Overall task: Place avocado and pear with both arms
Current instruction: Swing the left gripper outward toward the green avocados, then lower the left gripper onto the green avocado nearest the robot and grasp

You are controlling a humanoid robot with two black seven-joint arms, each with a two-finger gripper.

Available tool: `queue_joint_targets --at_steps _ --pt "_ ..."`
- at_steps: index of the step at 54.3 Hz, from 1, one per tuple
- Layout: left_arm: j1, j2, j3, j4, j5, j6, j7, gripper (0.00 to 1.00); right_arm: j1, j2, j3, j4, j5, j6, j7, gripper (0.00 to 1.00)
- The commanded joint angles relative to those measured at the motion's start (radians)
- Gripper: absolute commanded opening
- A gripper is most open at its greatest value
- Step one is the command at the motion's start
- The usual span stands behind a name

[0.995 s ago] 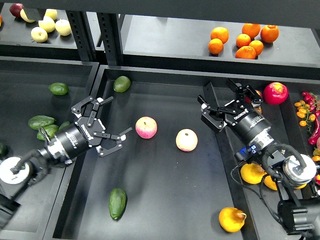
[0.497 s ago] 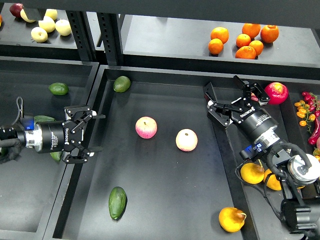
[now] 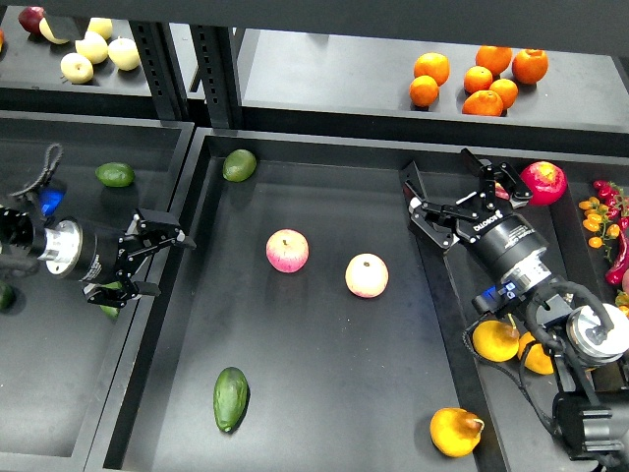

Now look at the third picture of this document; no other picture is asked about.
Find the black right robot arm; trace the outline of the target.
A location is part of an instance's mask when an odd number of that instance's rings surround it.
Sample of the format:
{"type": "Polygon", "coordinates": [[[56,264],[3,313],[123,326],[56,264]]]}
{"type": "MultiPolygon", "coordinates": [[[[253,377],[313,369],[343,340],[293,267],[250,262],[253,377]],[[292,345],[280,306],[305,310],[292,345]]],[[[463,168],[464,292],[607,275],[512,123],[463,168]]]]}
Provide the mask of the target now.
{"type": "Polygon", "coordinates": [[[479,184],[452,204],[428,199],[416,163],[400,178],[416,237],[442,252],[461,244],[493,283],[472,301],[479,318],[464,328],[464,345],[499,369],[500,362],[473,346],[472,336],[484,321],[515,316],[532,336],[522,356],[539,346],[553,367],[558,392],[551,413],[534,409],[544,428],[570,459],[594,460],[601,471],[627,470],[628,386],[599,390],[591,376],[605,365],[625,367],[627,317],[546,267],[548,243],[517,211],[533,192],[510,163],[493,164],[466,148],[460,155],[479,184]]]}

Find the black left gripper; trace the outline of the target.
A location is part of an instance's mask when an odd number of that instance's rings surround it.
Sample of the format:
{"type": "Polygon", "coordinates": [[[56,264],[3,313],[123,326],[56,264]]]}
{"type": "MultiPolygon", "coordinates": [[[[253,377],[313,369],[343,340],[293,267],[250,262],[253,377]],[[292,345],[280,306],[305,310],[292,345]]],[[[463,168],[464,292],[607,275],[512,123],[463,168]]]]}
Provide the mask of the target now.
{"type": "Polygon", "coordinates": [[[133,280],[126,284],[113,282],[115,272],[135,275],[147,258],[161,250],[196,247],[179,220],[166,211],[137,208],[125,232],[89,221],[80,221],[79,227],[81,248],[73,279],[89,283],[83,287],[85,298],[99,306],[124,308],[129,301],[142,296],[158,296],[161,291],[157,284],[133,280]]]}

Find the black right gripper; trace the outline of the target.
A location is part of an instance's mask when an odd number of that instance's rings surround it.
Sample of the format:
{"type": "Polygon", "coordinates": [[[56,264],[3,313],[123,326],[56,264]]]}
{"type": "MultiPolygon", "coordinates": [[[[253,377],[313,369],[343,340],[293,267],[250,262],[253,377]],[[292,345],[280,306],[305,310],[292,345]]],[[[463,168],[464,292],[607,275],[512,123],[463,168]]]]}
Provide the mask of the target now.
{"type": "Polygon", "coordinates": [[[533,191],[508,162],[493,164],[467,148],[460,155],[479,178],[482,209],[492,211],[429,201],[418,167],[411,162],[401,170],[409,229],[441,252],[449,251],[461,240],[499,290],[527,293],[551,278],[551,271],[542,261],[548,243],[522,215],[497,204],[496,185],[501,186],[514,208],[526,206],[533,191]]]}

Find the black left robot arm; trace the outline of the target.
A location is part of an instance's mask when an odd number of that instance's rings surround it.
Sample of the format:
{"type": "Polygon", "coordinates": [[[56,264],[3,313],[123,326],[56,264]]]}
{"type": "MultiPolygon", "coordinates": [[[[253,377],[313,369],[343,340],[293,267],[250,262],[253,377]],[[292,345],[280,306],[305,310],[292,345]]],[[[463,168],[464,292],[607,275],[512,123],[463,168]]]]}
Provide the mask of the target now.
{"type": "Polygon", "coordinates": [[[22,253],[3,254],[1,267],[27,271],[42,261],[51,275],[81,283],[91,304],[116,310],[131,300],[158,296],[157,284],[134,276],[162,250],[193,249],[192,237],[173,214],[149,209],[135,209],[125,230],[70,216],[54,219],[65,196],[53,180],[62,156],[60,144],[49,145],[39,175],[6,195],[14,204],[1,207],[1,246],[22,253]]]}

